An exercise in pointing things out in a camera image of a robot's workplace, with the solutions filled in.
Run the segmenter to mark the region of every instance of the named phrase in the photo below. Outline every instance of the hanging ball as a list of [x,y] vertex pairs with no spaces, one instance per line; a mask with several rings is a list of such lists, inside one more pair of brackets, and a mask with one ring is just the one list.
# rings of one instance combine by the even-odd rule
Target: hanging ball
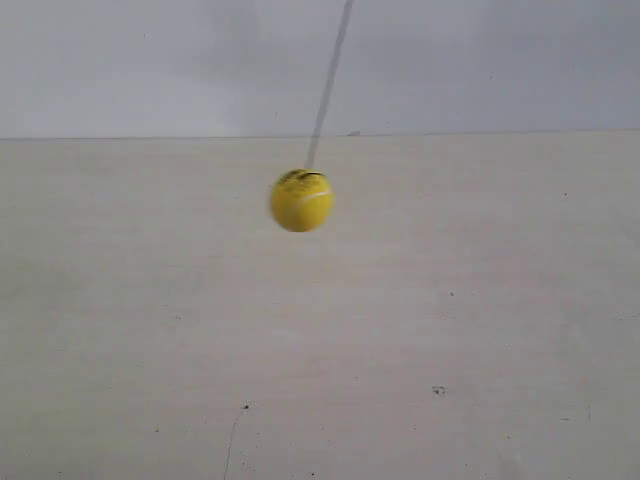
[[271,215],[285,230],[309,232],[324,223],[333,207],[333,192],[322,173],[307,169],[282,175],[271,189]]

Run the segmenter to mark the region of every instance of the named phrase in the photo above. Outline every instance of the white wall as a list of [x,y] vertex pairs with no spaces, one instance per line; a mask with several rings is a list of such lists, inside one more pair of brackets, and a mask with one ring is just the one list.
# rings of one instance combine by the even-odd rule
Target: white wall
[[[342,0],[4,0],[0,137],[305,135]],[[636,0],[356,2],[326,133],[640,128]]]
[[0,478],[640,478],[640,134],[305,147],[0,142]]

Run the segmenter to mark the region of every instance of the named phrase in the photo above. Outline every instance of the string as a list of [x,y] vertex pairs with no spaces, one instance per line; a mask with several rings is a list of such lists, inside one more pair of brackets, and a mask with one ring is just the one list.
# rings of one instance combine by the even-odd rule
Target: string
[[344,10],[342,12],[342,21],[340,22],[340,28],[338,29],[338,36],[336,37],[336,43],[333,48],[333,56],[331,57],[331,63],[329,64],[329,71],[327,73],[327,80],[324,85],[324,91],[322,92],[322,98],[320,100],[320,108],[316,116],[316,123],[313,129],[313,135],[311,136],[311,142],[309,143],[309,150],[307,151],[307,162],[305,168],[311,170],[316,158],[316,150],[318,149],[318,142],[320,141],[320,134],[322,132],[322,125],[324,124],[324,118],[327,115],[327,109],[329,108],[329,102],[331,100],[331,90],[336,79],[336,72],[338,71],[338,63],[340,62],[340,54],[342,53],[342,45],[347,35],[347,27],[349,25],[349,18],[351,17],[351,10],[353,9],[354,0],[345,0]]

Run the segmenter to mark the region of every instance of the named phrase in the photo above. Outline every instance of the tennis ball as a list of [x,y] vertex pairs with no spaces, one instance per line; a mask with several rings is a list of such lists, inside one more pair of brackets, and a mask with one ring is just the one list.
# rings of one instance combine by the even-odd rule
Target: tennis ball
[[307,169],[282,175],[271,189],[271,215],[285,230],[309,232],[322,225],[333,207],[333,192],[322,173]]

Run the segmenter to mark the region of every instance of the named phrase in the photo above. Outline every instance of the grey upper wall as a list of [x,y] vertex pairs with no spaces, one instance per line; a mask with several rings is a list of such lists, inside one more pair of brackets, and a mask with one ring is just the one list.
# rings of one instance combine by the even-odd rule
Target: grey upper wall
[[[306,135],[343,0],[8,0],[0,137]],[[637,0],[356,0],[325,133],[640,128]]]

